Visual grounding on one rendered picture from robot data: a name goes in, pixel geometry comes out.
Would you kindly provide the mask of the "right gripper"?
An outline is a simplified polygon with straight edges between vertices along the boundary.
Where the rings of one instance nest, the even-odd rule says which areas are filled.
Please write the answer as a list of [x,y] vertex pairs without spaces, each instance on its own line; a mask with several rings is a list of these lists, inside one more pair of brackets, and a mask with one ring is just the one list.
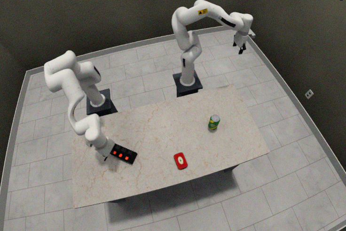
[[112,148],[113,148],[115,142],[111,138],[109,138],[107,136],[105,136],[105,137],[108,139],[108,144],[103,149],[97,149],[97,151],[100,154],[102,154],[104,157],[108,157],[109,154],[114,153]]

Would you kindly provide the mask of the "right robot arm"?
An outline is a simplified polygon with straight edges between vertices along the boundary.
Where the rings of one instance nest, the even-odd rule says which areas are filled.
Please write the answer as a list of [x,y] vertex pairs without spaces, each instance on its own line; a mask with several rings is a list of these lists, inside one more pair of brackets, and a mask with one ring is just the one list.
[[[74,110],[85,97],[90,99],[93,107],[100,107],[105,102],[105,96],[100,94],[96,83],[101,81],[101,75],[92,62],[78,63],[74,52],[68,50],[65,54],[45,63],[45,82],[51,92],[63,90],[68,101],[68,120],[77,135],[84,135],[88,140],[86,145],[95,149],[103,149],[108,139],[101,132],[101,119],[92,114],[78,122]],[[83,91],[82,91],[83,90]]]

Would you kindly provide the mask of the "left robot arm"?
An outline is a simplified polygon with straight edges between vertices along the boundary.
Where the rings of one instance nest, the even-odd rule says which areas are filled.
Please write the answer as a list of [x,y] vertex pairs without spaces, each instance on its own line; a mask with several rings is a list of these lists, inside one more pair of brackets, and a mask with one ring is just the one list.
[[189,87],[195,83],[194,61],[201,55],[202,49],[198,35],[194,31],[188,31],[186,25],[198,21],[204,17],[210,17],[223,26],[238,31],[240,35],[249,35],[255,38],[250,29],[253,17],[250,14],[233,12],[228,15],[220,6],[204,0],[197,0],[192,8],[180,7],[172,16],[172,28],[178,46],[184,52],[181,55],[182,76],[180,83]]

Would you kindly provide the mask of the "green and yellow drink can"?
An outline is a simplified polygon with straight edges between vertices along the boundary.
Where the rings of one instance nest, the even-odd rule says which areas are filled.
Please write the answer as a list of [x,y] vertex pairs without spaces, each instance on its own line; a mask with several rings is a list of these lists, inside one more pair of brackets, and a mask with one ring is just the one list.
[[208,127],[212,130],[216,129],[220,122],[220,117],[217,114],[214,114],[210,117]]

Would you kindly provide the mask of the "red mint tin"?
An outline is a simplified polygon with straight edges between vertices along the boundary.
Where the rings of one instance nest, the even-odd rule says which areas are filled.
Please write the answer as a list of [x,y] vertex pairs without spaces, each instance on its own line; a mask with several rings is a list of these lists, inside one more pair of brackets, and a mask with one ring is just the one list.
[[187,161],[186,161],[184,154],[182,152],[175,154],[174,159],[175,159],[175,162],[176,162],[178,169],[183,169],[183,168],[186,168],[188,166]]

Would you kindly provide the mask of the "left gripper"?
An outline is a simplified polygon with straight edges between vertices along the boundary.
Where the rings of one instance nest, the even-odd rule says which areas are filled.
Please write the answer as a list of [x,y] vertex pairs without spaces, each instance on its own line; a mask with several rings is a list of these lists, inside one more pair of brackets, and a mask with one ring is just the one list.
[[[238,47],[240,48],[238,54],[242,54],[242,52],[243,52],[244,50],[246,50],[246,46],[245,46],[245,45],[246,45],[246,42],[247,42],[247,37],[248,37],[248,35],[245,35],[245,36],[240,35],[240,34],[238,33],[238,31],[237,31],[236,34],[234,35],[234,44],[233,44],[233,47],[238,46]],[[242,48],[243,48],[243,49],[242,49]]]

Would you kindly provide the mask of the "black power strip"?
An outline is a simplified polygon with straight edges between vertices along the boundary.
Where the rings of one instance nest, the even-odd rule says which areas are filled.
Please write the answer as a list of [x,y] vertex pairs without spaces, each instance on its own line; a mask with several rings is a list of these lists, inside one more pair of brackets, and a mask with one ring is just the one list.
[[120,158],[120,159],[122,159],[128,163],[131,163],[131,164],[133,164],[133,162],[137,156],[136,152],[134,152],[130,149],[127,149],[123,146],[120,146],[116,143],[112,149],[113,149],[114,153],[111,153],[111,155],[113,155],[117,158]]

